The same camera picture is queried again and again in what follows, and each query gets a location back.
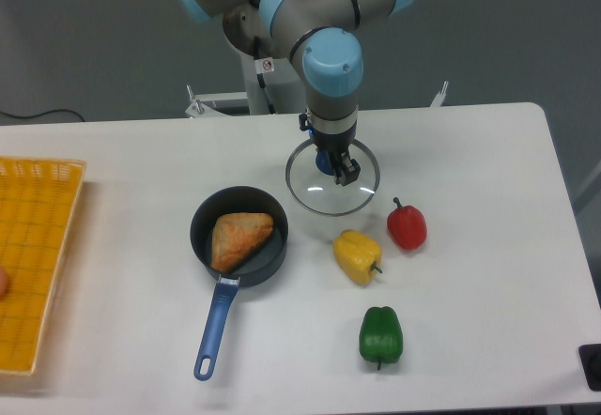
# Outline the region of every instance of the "yellow bell pepper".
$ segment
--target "yellow bell pepper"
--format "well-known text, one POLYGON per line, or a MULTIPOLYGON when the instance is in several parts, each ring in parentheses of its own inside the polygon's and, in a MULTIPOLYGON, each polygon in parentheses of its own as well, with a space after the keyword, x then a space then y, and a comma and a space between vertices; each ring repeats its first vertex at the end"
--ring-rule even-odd
POLYGON ((359 285, 372 282, 382 262, 382 249, 375 240, 356 230, 345 230, 332 247, 340 268, 359 285))

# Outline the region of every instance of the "triangular pastry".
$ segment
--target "triangular pastry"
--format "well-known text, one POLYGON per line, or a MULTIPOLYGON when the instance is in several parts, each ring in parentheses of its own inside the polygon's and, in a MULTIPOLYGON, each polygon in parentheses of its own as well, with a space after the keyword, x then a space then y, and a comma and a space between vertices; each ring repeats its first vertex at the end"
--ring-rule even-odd
POLYGON ((229 213, 215 223, 211 267, 220 273, 233 271, 261 246, 273 231, 267 213, 229 213))

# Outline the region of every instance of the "green bell pepper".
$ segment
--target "green bell pepper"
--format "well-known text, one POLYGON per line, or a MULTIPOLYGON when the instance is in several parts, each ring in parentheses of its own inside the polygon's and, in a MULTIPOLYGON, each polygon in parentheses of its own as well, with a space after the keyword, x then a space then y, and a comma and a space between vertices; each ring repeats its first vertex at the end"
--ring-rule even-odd
POLYGON ((378 364, 397 363, 403 353, 403 332, 396 312, 390 307, 371 307, 359 332, 359 353, 378 364))

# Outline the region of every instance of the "white table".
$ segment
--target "white table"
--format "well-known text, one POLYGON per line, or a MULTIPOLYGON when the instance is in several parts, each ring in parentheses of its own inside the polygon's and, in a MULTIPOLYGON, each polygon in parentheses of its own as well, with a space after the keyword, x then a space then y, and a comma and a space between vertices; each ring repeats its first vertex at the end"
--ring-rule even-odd
POLYGON ((0 377, 0 412, 341 413, 601 400, 578 347, 601 314, 545 115, 532 104, 360 114, 382 172, 344 218, 302 209, 285 162, 293 115, 5 127, 0 154, 87 161, 38 372, 0 377), (215 282, 190 220, 221 188, 273 194, 290 222, 285 263, 242 289, 215 374, 193 377, 215 282), (393 197, 427 219, 423 250, 386 232, 393 197), (330 241, 361 229, 384 250, 366 288, 330 241), (370 306, 398 313, 405 352, 380 372, 358 352, 370 306))

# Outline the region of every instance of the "black pan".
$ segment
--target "black pan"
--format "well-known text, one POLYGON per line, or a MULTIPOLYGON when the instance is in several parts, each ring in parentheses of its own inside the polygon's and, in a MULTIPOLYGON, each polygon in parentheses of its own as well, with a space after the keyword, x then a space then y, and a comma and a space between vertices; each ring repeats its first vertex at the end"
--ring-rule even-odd
POLYGON ((213 194, 196 210, 190 229, 194 253, 208 273, 218 280, 208 311, 207 325, 194 366, 194 376, 208 380, 215 368, 229 307, 239 287, 268 280, 284 262, 288 239, 288 219, 273 196, 253 187, 231 187, 213 194), (273 218, 273 233, 253 256, 231 274, 220 274, 210 267, 213 227, 227 213, 268 213, 273 218))

